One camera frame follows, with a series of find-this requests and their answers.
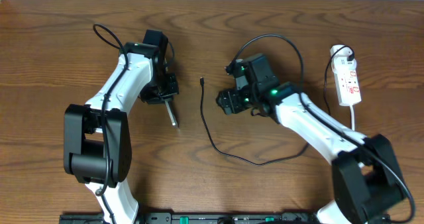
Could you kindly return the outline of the gold Galaxy smartphone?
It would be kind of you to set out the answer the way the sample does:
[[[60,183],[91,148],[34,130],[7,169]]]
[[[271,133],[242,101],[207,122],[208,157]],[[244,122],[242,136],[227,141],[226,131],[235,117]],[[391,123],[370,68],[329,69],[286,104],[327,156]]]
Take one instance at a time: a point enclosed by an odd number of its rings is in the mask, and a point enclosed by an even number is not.
[[[174,112],[174,108],[173,108],[173,106],[172,106],[172,102],[171,102],[170,100],[166,100],[166,101],[165,101],[165,106],[166,106],[166,109],[167,109],[168,115],[169,115],[169,117],[170,117],[170,120],[171,120],[171,124],[172,124],[172,126],[173,126],[174,128],[176,128],[176,129],[178,129],[178,128],[179,128],[178,120],[177,120],[177,118],[176,118],[176,114],[175,114],[175,112]]]

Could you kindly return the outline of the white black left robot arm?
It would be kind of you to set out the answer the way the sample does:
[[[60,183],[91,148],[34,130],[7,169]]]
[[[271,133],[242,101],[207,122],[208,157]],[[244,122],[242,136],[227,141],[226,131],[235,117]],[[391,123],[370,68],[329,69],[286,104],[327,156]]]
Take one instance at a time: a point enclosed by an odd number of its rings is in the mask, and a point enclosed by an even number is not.
[[[168,37],[147,30],[142,42],[116,39],[112,47],[119,59],[104,86],[64,113],[64,170],[96,196],[102,212],[63,214],[60,223],[144,223],[127,181],[132,161],[129,113],[137,99],[164,104],[172,126],[178,127],[171,102],[179,88],[175,74],[168,72]]]

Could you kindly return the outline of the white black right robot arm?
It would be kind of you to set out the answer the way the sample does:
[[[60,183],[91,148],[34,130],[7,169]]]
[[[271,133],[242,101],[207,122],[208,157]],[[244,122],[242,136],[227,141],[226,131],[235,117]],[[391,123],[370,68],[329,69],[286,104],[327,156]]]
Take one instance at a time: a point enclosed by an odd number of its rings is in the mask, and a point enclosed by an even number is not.
[[[235,79],[234,88],[217,96],[226,114],[256,109],[297,133],[331,165],[334,200],[316,213],[320,223],[383,222],[385,212],[405,199],[415,211],[386,137],[367,137],[333,119],[299,86],[281,83],[263,54],[233,60],[226,71]]]

